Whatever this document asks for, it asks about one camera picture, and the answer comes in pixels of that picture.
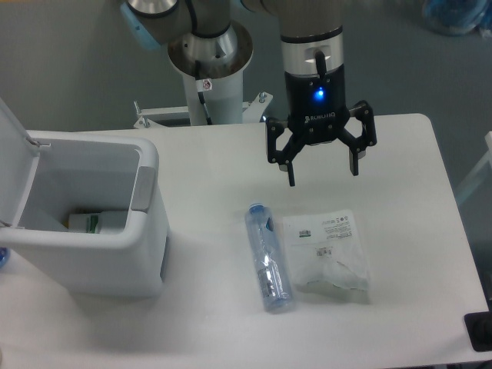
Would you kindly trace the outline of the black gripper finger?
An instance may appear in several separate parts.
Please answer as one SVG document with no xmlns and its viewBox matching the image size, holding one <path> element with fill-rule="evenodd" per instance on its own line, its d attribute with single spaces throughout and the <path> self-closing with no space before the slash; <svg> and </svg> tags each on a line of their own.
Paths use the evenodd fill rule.
<svg viewBox="0 0 492 369">
<path fill-rule="evenodd" d="M 291 136 L 288 142 L 280 150 L 277 147 L 277 140 L 288 129 Z M 266 118 L 266 152 L 268 162 L 277 164 L 281 171 L 288 174 L 288 181 L 291 187 L 295 186 L 293 160 L 302 148 L 308 144 L 309 136 L 312 133 L 310 125 L 298 125 L 293 119 L 279 120 L 276 118 Z"/>
<path fill-rule="evenodd" d="M 377 133 L 374 123 L 373 108 L 365 100 L 356 103 L 347 110 L 350 118 L 356 118 L 361 123 L 361 134 L 353 136 L 346 128 L 348 120 L 336 130 L 336 138 L 348 147 L 349 168 L 353 176 L 359 175 L 359 160 L 365 156 L 367 147 L 377 144 Z"/>
</svg>

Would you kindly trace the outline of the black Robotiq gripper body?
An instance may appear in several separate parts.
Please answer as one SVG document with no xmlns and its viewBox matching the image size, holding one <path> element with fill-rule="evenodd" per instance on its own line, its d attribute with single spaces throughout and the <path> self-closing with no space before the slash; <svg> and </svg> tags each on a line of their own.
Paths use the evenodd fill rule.
<svg viewBox="0 0 492 369">
<path fill-rule="evenodd" d="M 352 143 L 345 125 L 350 117 L 345 99 L 344 66 L 325 75 L 284 73 L 291 131 L 288 145 L 316 145 L 340 140 Z"/>
</svg>

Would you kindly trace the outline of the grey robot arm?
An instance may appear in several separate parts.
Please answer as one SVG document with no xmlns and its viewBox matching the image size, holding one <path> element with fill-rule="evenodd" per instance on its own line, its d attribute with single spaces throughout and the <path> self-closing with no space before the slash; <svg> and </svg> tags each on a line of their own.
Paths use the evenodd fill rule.
<svg viewBox="0 0 492 369">
<path fill-rule="evenodd" d="M 289 175 L 305 146 L 341 141 L 350 170 L 377 142 L 374 114 L 366 101 L 345 100 L 342 4 L 339 1 L 245 1 L 244 8 L 279 22 L 288 116 L 266 120 L 268 161 Z M 181 73 L 194 125 L 233 123 L 242 113 L 241 91 L 223 82 L 249 64 L 252 39 L 231 17 L 228 1 L 123 1 L 128 28 L 146 48 L 165 46 Z"/>
</svg>

